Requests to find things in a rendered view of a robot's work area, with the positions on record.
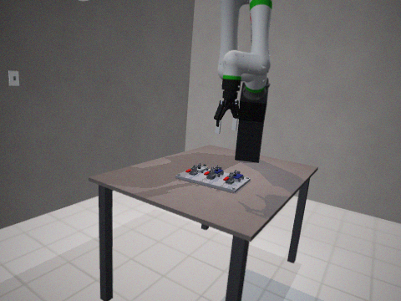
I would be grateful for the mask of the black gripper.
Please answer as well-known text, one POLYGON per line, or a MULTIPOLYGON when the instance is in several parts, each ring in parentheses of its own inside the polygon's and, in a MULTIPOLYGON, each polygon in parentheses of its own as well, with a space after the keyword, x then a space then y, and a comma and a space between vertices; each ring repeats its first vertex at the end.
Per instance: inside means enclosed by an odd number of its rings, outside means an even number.
POLYGON ((214 116, 214 119, 216 120, 215 133, 218 134, 221 133, 221 119, 227 110, 231 110, 231 113, 233 115, 233 121, 231 127, 232 130, 236 130, 237 121, 240 118, 239 100, 235 101, 235 99, 237 99, 237 92, 223 91, 223 98, 224 101, 220 100, 219 106, 214 116))

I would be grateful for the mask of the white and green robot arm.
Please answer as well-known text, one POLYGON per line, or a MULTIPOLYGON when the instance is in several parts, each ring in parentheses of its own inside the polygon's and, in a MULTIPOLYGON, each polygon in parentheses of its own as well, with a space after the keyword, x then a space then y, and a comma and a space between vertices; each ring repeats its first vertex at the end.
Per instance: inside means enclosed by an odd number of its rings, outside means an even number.
POLYGON ((221 49, 218 74, 222 89, 240 91, 245 82, 243 95, 250 101, 266 96, 269 88, 266 73, 271 67, 269 29, 272 0, 219 0, 221 10, 221 49), (251 52, 238 51, 238 22, 240 8, 250 4, 251 52))

